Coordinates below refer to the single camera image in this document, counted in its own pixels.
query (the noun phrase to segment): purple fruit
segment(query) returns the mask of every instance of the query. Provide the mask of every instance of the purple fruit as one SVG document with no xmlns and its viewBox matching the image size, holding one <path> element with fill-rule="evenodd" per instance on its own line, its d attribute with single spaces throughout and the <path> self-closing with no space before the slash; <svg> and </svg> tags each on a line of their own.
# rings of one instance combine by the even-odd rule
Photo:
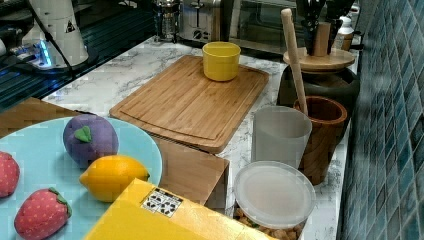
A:
<svg viewBox="0 0 424 240">
<path fill-rule="evenodd" d="M 66 151 L 80 166 L 87 168 L 94 160 L 118 152 L 118 136 L 113 126 L 97 115 L 73 117 L 63 132 Z"/>
</svg>

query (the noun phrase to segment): toaster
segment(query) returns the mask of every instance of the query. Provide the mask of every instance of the toaster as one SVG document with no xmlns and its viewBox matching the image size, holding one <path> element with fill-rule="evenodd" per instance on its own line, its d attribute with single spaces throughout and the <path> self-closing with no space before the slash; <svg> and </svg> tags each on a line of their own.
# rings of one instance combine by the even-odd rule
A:
<svg viewBox="0 0 424 240">
<path fill-rule="evenodd" d="M 228 41 L 234 0 L 182 0 L 178 37 L 196 42 Z"/>
</svg>

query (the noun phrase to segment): qr code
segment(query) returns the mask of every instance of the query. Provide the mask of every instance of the qr code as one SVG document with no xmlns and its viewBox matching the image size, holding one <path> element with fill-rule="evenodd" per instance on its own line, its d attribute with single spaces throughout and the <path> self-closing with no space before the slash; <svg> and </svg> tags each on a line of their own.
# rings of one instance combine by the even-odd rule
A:
<svg viewBox="0 0 424 240">
<path fill-rule="evenodd" d="M 153 213 L 172 217 L 182 202 L 181 198 L 156 188 L 141 206 Z"/>
</svg>

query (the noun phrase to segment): light blue plate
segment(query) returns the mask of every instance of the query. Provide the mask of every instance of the light blue plate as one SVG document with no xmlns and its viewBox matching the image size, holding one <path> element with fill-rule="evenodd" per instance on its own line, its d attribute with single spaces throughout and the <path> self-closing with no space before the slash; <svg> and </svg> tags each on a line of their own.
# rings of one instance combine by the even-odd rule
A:
<svg viewBox="0 0 424 240">
<path fill-rule="evenodd" d="M 25 199 L 38 189 L 55 187 L 73 210 L 65 227 L 49 239 L 82 239 L 110 206 L 97 201 L 79 183 L 84 170 L 66 153 L 62 140 L 70 119 L 32 125 L 0 139 L 0 151 L 10 153 L 21 169 L 15 193 L 0 198 L 0 239 L 21 239 L 13 221 Z M 107 120 L 118 135 L 118 154 L 140 160 L 150 173 L 149 182 L 157 186 L 162 176 L 162 157 L 153 139 L 129 123 Z"/>
</svg>

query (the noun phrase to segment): wooden tray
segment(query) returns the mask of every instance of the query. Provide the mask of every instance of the wooden tray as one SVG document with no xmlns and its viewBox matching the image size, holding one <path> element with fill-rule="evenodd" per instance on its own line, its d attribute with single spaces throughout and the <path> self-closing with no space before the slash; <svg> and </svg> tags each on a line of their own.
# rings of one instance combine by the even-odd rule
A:
<svg viewBox="0 0 424 240">
<path fill-rule="evenodd" d="M 268 78 L 240 65 L 233 80 L 212 81 L 203 74 L 202 57 L 183 56 L 109 113 L 150 133 L 220 153 Z"/>
<path fill-rule="evenodd" d="M 311 74 L 324 74 L 340 72 L 355 62 L 355 57 L 347 51 L 332 48 L 331 53 L 324 57 L 310 56 L 306 48 L 298 48 L 299 63 L 302 72 Z M 290 64 L 288 52 L 284 53 L 284 62 Z"/>
</svg>

